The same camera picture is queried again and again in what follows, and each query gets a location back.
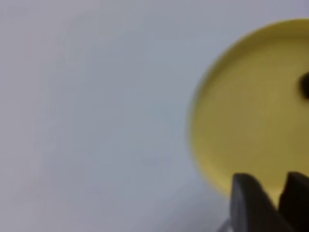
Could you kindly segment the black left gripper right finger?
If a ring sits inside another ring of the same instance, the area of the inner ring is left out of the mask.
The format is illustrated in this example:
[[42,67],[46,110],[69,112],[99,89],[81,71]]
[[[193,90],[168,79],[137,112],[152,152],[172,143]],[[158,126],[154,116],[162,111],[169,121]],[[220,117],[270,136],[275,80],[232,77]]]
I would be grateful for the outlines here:
[[279,212],[296,232],[309,230],[309,178],[298,172],[287,175]]

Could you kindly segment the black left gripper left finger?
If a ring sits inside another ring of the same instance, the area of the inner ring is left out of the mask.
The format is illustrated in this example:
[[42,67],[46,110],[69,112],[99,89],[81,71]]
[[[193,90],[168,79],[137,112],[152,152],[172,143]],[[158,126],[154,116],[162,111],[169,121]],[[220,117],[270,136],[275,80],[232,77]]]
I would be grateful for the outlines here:
[[230,221],[235,232],[293,232],[260,183],[249,174],[234,174]]

